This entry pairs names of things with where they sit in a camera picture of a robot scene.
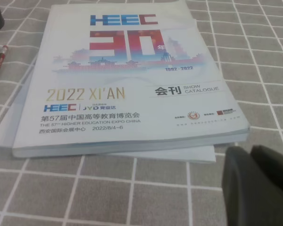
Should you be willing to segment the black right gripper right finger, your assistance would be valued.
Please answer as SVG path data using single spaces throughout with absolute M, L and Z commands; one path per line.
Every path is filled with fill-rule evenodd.
M 253 146 L 251 157 L 265 174 L 283 174 L 283 155 L 263 145 Z

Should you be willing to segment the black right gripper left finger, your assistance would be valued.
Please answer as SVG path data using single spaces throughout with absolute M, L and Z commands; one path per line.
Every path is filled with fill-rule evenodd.
M 229 226 L 283 226 L 283 174 L 265 174 L 241 147 L 226 150 L 222 190 Z

